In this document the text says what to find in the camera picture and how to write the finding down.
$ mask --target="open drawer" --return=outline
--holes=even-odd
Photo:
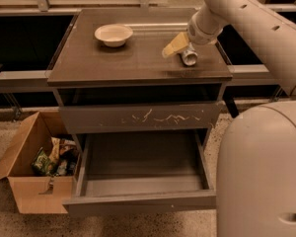
[[[197,130],[88,134],[73,216],[215,208]]]

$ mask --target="box flap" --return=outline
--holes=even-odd
[[[9,176],[16,159],[20,154],[25,141],[32,130],[34,123],[37,120],[38,115],[39,113],[36,113],[24,119],[21,122],[17,133],[14,135],[4,156],[0,160],[0,179],[6,178]]]
[[[68,213],[62,205],[72,194],[72,177],[54,178],[53,190],[48,190],[50,177],[8,177],[20,213]]]

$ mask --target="cabinet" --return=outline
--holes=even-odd
[[[161,51],[186,28],[193,9],[82,10],[48,85],[81,152],[73,215],[215,207],[203,150],[231,74],[215,44],[195,46],[185,67]],[[94,38],[97,27],[126,24],[118,48]]]

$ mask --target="yellow object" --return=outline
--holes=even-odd
[[[177,53],[183,52],[189,44],[187,32],[180,32],[172,41],[162,50],[164,58],[174,56]]]

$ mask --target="drawer front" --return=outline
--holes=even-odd
[[[220,106],[216,103],[88,106],[62,107],[59,111],[69,133],[94,133],[212,127]]]
[[[213,209],[216,195],[194,130],[89,134],[73,216]]]

